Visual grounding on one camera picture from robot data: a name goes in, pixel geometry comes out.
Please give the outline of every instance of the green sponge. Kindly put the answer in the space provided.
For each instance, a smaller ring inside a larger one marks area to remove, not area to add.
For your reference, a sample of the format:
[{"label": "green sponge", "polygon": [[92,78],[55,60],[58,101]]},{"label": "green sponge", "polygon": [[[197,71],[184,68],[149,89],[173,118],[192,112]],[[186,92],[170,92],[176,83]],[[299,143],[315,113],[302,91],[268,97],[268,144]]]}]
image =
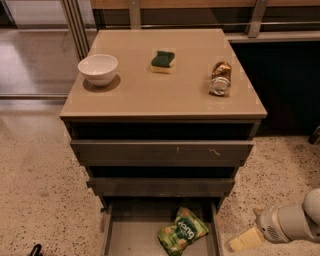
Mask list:
[{"label": "green sponge", "polygon": [[154,67],[170,68],[173,65],[174,60],[173,52],[157,51],[157,56],[151,61],[151,65]]}]

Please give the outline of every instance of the snack bag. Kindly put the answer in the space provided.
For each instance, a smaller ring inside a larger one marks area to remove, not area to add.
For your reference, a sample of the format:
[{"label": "snack bag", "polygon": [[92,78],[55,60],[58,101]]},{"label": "snack bag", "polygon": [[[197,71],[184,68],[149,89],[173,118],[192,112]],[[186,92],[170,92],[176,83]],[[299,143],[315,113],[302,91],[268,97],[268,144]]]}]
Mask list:
[{"label": "snack bag", "polygon": [[180,207],[174,224],[158,233],[160,243],[169,256],[181,256],[188,245],[209,232],[206,225],[185,207]]}]

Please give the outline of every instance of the spice jar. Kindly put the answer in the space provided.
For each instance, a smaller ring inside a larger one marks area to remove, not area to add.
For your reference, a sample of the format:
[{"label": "spice jar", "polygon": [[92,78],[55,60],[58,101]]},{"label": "spice jar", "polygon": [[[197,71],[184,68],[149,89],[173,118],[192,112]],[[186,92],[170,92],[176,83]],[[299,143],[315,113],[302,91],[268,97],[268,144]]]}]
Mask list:
[{"label": "spice jar", "polygon": [[229,93],[231,87],[231,66],[227,62],[218,62],[212,69],[210,81],[210,93],[224,96]]}]

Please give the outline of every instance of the terrazzo floor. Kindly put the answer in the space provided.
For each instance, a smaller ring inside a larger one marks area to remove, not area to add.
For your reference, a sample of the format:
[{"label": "terrazzo floor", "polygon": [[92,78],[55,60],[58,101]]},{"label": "terrazzo floor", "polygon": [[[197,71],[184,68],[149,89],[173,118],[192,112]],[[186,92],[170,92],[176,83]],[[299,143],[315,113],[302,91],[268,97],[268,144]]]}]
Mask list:
[{"label": "terrazzo floor", "polygon": [[[36,243],[45,256],[100,255],[102,205],[86,187],[87,174],[69,146],[59,118],[62,104],[0,102],[0,256],[28,255]],[[254,223],[253,208],[299,203],[320,187],[320,145],[308,144],[306,137],[259,137],[254,142],[218,213],[223,255],[319,255],[320,245],[307,241],[265,242],[235,253],[225,246]],[[186,256],[193,255],[191,246]]]}]

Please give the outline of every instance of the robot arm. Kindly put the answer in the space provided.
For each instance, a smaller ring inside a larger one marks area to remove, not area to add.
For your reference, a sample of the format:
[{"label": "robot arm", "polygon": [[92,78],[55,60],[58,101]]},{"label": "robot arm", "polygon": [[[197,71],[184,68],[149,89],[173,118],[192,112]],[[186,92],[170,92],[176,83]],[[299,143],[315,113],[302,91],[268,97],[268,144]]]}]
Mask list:
[{"label": "robot arm", "polygon": [[272,243],[309,240],[320,243],[320,189],[310,191],[302,204],[272,206],[257,214],[256,223]]}]

